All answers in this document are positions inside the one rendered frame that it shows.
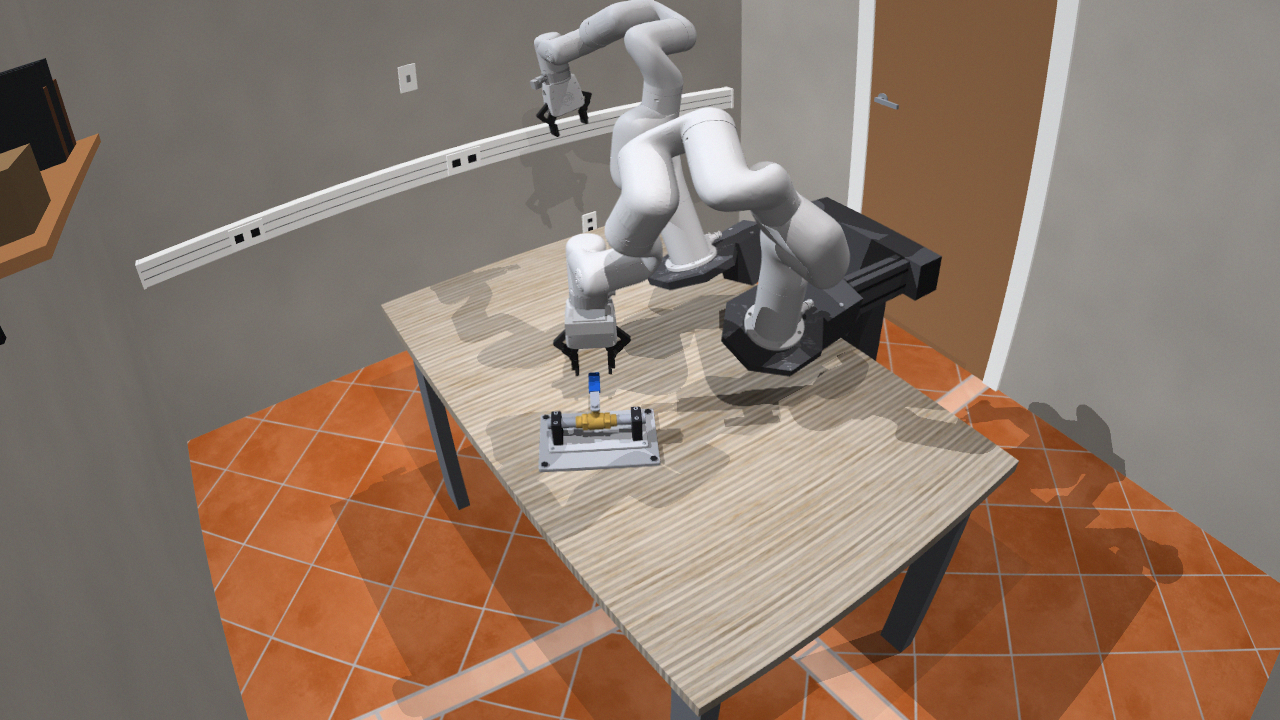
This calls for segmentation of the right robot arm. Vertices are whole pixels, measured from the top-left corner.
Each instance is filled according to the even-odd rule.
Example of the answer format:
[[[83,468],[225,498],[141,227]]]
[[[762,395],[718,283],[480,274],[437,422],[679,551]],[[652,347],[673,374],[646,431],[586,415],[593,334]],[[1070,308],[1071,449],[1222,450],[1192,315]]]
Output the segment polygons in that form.
[[[678,117],[684,77],[667,55],[689,51],[696,44],[696,29],[684,15],[660,3],[628,0],[605,6],[582,20],[579,29],[559,36],[550,32],[534,40],[541,69],[541,76],[530,81],[535,90],[541,88],[543,81],[554,83],[567,79],[571,76],[568,61],[623,37],[625,47],[643,73],[643,102],[616,120],[612,135],[611,176],[622,190],[617,163],[620,150],[637,135]],[[704,236],[680,155],[672,161],[678,182],[678,208],[660,236],[669,254],[667,270],[689,272],[716,258],[717,250],[712,243],[722,233],[717,231]]]

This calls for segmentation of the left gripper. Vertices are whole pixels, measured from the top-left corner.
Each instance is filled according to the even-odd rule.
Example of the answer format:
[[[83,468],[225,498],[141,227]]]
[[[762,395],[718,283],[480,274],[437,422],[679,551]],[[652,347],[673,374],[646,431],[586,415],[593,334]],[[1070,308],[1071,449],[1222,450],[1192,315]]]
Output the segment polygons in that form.
[[[605,315],[613,315],[614,333],[564,336],[564,331],[562,331],[561,334],[553,340],[553,346],[570,357],[572,372],[575,370],[576,375],[579,375],[579,348],[605,348],[608,352],[608,372],[612,374],[616,355],[620,354],[620,351],[631,341],[630,334],[620,329],[616,324],[614,304],[612,297],[611,301],[605,304]],[[573,316],[573,306],[570,304],[570,299],[566,300],[564,316]],[[620,337],[618,342],[617,336]],[[564,340],[567,346],[563,343]]]

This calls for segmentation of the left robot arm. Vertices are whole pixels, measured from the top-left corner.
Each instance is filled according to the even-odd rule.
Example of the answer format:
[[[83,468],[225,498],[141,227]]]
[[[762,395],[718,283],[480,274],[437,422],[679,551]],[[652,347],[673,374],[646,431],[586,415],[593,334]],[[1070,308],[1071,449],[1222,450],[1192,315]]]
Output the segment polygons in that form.
[[[749,338],[772,351],[792,348],[803,338],[803,314],[814,306],[804,301],[808,282],[818,290],[838,284],[849,270],[849,243],[838,222],[797,193],[783,167],[759,161],[748,168],[733,118],[718,108],[666,122],[620,150],[622,192],[604,229],[612,249],[591,233],[566,243],[573,316],[564,316],[564,336],[614,333],[613,315],[605,315],[614,290],[657,272],[659,234],[678,208],[672,158],[684,152],[707,206],[750,210],[762,229],[756,300],[744,322]]]

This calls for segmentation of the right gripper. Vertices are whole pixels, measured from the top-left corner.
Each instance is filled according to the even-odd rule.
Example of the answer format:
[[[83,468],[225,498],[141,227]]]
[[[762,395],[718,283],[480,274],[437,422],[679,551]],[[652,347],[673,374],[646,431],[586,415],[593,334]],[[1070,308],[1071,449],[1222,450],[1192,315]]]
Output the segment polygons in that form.
[[[561,135],[558,126],[556,124],[556,118],[576,109],[579,109],[580,120],[584,124],[588,124],[588,105],[590,104],[593,94],[581,91],[579,81],[573,74],[559,82],[541,83],[541,92],[545,105],[540,109],[540,111],[538,111],[536,117],[547,124],[550,124],[550,135],[559,137]],[[585,99],[582,96],[585,96]],[[548,114],[547,118],[544,117],[545,113]]]

